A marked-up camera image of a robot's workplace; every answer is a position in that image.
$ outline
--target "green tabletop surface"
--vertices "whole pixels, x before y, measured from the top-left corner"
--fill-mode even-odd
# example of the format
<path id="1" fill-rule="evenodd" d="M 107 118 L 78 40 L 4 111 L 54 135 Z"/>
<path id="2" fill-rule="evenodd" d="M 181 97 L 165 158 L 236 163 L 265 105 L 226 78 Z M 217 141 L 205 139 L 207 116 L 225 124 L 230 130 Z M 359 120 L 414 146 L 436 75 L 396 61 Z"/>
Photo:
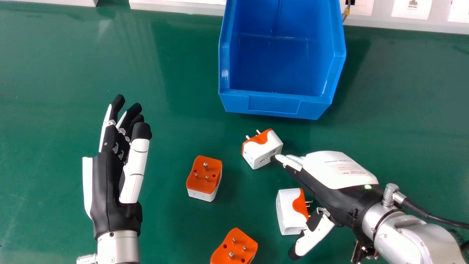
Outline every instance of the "green tabletop surface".
<path id="1" fill-rule="evenodd" d="M 345 152 L 383 186 L 469 221 L 469 36 L 346 27 L 333 104 L 307 121 L 225 112 L 221 21 L 122 1 L 0 2 L 0 263 L 71 264 L 96 251 L 81 158 L 96 154 L 118 93 L 127 107 L 143 105 L 153 132 L 140 194 L 143 264 L 208 264 L 234 227 L 259 243 L 253 264 L 292 263 L 296 236 L 281 236 L 275 197 L 298 184 L 281 166 L 253 171 L 240 155 L 246 134 L 270 127 L 284 154 Z M 197 155 L 223 162 L 211 203 L 186 191 Z M 353 243 L 336 228 L 296 263 L 349 263 Z"/>

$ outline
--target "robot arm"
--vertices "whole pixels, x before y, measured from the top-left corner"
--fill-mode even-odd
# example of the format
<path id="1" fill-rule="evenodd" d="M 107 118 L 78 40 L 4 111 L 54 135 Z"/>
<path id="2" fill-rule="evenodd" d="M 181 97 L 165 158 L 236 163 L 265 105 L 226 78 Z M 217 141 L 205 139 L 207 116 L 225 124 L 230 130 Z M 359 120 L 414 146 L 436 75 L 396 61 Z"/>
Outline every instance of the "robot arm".
<path id="1" fill-rule="evenodd" d="M 402 212 L 399 205 L 411 202 L 398 187 L 388 184 L 383 191 L 373 174 L 345 154 L 319 151 L 304 157 L 276 155 L 275 160 L 324 207 L 318 211 L 320 217 L 310 219 L 317 227 L 307 223 L 308 229 L 290 249 L 293 260 L 313 249 L 333 226 L 346 226 L 357 237 L 355 264 L 378 254 L 391 264 L 465 264 L 446 229 Z"/>
<path id="2" fill-rule="evenodd" d="M 140 263 L 138 236 L 143 220 L 138 200 L 151 139 L 151 129 L 136 103 L 116 122 L 125 103 L 118 95 L 109 105 L 98 155 L 83 158 L 83 199 L 93 222 L 97 254 L 77 264 Z"/>

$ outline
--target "metal knob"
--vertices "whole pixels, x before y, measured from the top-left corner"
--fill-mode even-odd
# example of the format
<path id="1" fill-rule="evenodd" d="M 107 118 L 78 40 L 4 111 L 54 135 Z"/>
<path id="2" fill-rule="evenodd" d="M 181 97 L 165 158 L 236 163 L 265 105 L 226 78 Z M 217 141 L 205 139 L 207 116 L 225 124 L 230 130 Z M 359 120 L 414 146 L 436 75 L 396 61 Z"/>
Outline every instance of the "metal knob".
<path id="1" fill-rule="evenodd" d="M 384 190 L 383 201 L 382 201 L 385 207 L 389 208 L 393 205 L 394 203 L 393 194 L 398 191 L 399 191 L 399 186 L 397 186 L 396 184 L 394 183 L 386 184 L 386 189 Z"/>

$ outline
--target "blue plastic bin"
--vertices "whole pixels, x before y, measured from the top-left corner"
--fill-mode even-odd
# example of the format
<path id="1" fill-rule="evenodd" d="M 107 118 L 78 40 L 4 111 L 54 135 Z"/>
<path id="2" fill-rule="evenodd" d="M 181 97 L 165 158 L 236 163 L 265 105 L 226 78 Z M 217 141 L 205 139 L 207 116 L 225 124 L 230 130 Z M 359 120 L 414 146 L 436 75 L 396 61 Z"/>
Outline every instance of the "blue plastic bin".
<path id="1" fill-rule="evenodd" d="M 227 0 L 220 98 L 227 112 L 318 119 L 345 56 L 337 0 Z"/>

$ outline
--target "wall socket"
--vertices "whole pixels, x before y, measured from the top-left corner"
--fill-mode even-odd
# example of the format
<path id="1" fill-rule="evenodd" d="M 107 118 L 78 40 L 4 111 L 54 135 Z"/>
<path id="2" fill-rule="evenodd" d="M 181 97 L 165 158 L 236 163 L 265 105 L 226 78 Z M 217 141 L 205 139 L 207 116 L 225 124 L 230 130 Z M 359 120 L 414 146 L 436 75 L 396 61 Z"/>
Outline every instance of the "wall socket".
<path id="1" fill-rule="evenodd" d="M 448 21 L 469 23 L 469 0 L 452 0 Z"/>
<path id="2" fill-rule="evenodd" d="M 350 14 L 359 16 L 370 16 L 373 12 L 374 0 L 340 0 L 340 8 L 344 13 L 350 1 Z"/>
<path id="3" fill-rule="evenodd" d="M 427 20 L 432 0 L 394 0 L 391 16 Z"/>

